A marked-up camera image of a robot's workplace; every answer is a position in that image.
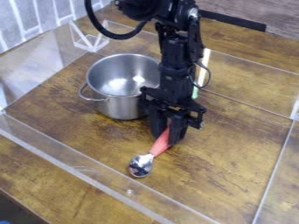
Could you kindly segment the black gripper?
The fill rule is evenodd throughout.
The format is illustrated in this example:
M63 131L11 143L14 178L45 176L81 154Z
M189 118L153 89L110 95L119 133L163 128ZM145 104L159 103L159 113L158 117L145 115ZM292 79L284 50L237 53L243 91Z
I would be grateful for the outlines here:
M194 83L197 67L173 69L159 66L159 72L159 87L141 88L145 105L150 105L147 97L157 100L158 104L158 108L150 108L149 112L150 129L154 138L158 138L167 128L166 114L177 114L175 111L171 111L171 107L198 114L197 117L187 114L185 117L174 116L171 118L169 144L175 145L185 139L189 125L195 129L202 127L202 118L207 109L193 99L193 90L197 87Z

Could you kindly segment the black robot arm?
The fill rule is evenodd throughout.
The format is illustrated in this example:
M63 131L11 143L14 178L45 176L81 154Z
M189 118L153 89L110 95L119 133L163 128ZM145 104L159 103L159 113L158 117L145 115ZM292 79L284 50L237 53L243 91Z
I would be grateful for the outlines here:
M169 130L169 144L183 140L190 127L202 126L206 108L193 99L197 66L203 57L201 13L195 0L119 0L119 9L135 21L155 20L162 62L161 84L142 87L142 105L151 133Z

